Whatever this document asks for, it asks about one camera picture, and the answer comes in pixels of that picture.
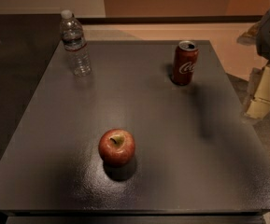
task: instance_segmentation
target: bottle cap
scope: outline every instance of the bottle cap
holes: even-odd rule
[[[63,19],[71,19],[72,18],[72,12],[70,10],[63,10],[61,12],[61,17]]]

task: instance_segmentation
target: beige object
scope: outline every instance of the beige object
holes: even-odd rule
[[[263,119],[270,112],[270,63],[261,72],[257,72],[257,78],[250,78],[250,86],[253,91],[249,91],[245,103],[245,116]]]

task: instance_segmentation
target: soda can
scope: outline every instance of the soda can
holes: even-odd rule
[[[172,81],[180,86],[192,81],[192,74],[198,59],[198,46],[192,41],[180,41],[176,50],[172,69]]]

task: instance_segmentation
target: can label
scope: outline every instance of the can label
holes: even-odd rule
[[[178,85],[187,85],[197,62],[199,49],[194,42],[181,41],[175,50],[172,81]]]

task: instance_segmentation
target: water bottle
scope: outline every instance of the water bottle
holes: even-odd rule
[[[69,55],[73,72],[77,77],[84,77],[90,74],[91,65],[82,26],[70,10],[62,11],[61,16],[61,39]]]

